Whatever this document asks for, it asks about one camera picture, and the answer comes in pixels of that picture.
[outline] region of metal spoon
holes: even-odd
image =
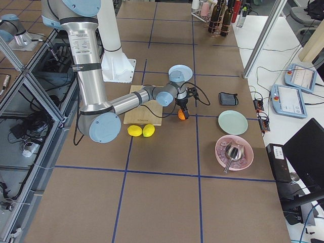
[[[244,146],[238,145],[236,143],[233,144],[232,142],[230,142],[225,148],[225,155],[227,158],[230,159],[224,169],[224,173],[227,174],[227,171],[228,171],[229,167],[231,166],[231,163],[233,161],[238,161],[243,157]]]

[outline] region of blue tablet device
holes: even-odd
[[[271,102],[276,113],[297,118],[306,118],[307,112],[300,88],[273,85]]]
[[[300,88],[302,91],[311,94],[314,91],[316,76],[317,72],[312,68],[291,64],[284,79],[287,85]]]

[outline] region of light green plate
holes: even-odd
[[[218,124],[226,133],[240,135],[248,129],[248,120],[235,110],[222,112],[218,117]]]

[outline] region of cutting board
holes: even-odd
[[[132,85],[130,93],[139,91],[141,88],[141,85]],[[144,105],[148,106],[154,114],[162,116],[163,107],[157,101],[151,100]],[[152,124],[154,126],[161,126],[162,118],[154,116],[146,107],[139,106],[125,113],[124,124]]]

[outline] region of plate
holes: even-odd
[[[230,143],[231,141],[234,141],[235,143],[244,146],[244,156],[239,161],[232,162],[233,164],[231,164],[231,166],[229,167],[229,170],[230,171],[244,170],[252,164],[252,161],[254,158],[254,153],[253,153],[253,149],[250,146],[250,144],[245,139],[243,139],[239,136],[225,135],[225,136],[221,137],[220,139],[218,139],[218,141],[216,142],[216,146],[215,146],[216,159],[222,167],[224,167],[224,168],[226,167],[226,164],[222,161],[222,160],[224,160],[224,154],[222,154],[222,153],[226,147],[226,144]]]
[[[218,117],[218,124],[224,132],[240,135],[248,129],[248,120],[235,110],[222,112]]]
[[[192,77],[192,70],[190,67],[185,66],[185,65],[175,65],[169,69],[169,75],[173,71],[180,71],[183,73],[184,80],[188,81]]]

